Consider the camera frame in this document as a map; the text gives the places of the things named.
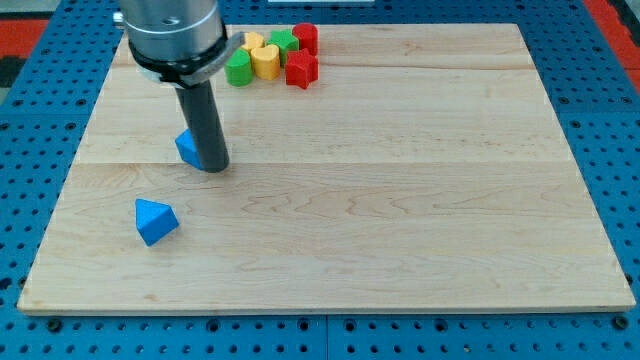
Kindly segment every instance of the red surface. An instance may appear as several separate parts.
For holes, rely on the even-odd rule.
[[[303,89],[318,80],[318,59],[309,50],[289,51],[285,65],[287,85],[298,85]]]
[[[607,39],[622,66],[627,70],[636,91],[640,92],[640,48],[631,40],[629,29],[618,17],[618,12],[607,0],[584,0],[591,16]]]
[[[307,49],[309,54],[318,55],[318,28],[310,23],[300,23],[291,32],[300,41],[300,50]]]
[[[0,20],[0,57],[28,58],[48,23],[49,20]]]

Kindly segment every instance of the toy block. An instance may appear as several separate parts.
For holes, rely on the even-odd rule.
[[[245,50],[236,50],[224,66],[227,82],[233,86],[245,86],[253,80],[251,56]]]
[[[136,199],[136,228],[147,246],[152,246],[180,224],[171,206]]]
[[[276,45],[251,50],[251,65],[256,76],[273,80],[280,76],[280,49]]]
[[[307,49],[309,54],[318,55],[318,28],[311,23],[300,23],[293,27],[293,36],[300,42],[300,50]]]
[[[310,83],[318,80],[318,59],[309,54],[307,49],[290,51],[285,70],[287,85],[298,85],[306,89]]]
[[[196,145],[193,143],[193,138],[191,137],[191,131],[187,129],[182,132],[182,134],[180,134],[180,136],[176,138],[175,142],[182,161],[198,170],[202,170],[200,158],[198,157],[198,152],[196,151]]]
[[[289,51],[300,50],[300,42],[298,38],[293,36],[291,30],[271,30],[271,39],[267,41],[268,45],[276,45],[280,49],[280,66],[284,67],[287,63],[287,53]]]
[[[244,45],[241,46],[242,49],[251,53],[251,50],[259,47],[264,47],[264,36],[253,31],[244,33]]]

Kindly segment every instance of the green cylinder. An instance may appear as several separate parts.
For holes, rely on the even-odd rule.
[[[231,59],[224,66],[227,82],[232,86],[245,86],[253,80],[251,71],[251,57],[243,49],[236,50]]]

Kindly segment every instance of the metal cylinder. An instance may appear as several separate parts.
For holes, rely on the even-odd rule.
[[[193,88],[176,89],[202,170],[219,172],[229,165],[218,109],[207,80]]]
[[[223,36],[217,0],[119,0],[129,41],[156,61],[199,56]]]

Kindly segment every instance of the green block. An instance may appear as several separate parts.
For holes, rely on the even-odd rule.
[[[291,29],[271,30],[271,39],[267,45],[274,44],[280,49],[280,67],[287,63],[287,53],[289,51],[300,50],[300,41],[293,35]]]
[[[253,80],[251,57],[243,49],[236,50],[224,66],[227,82],[233,86],[245,86]]]

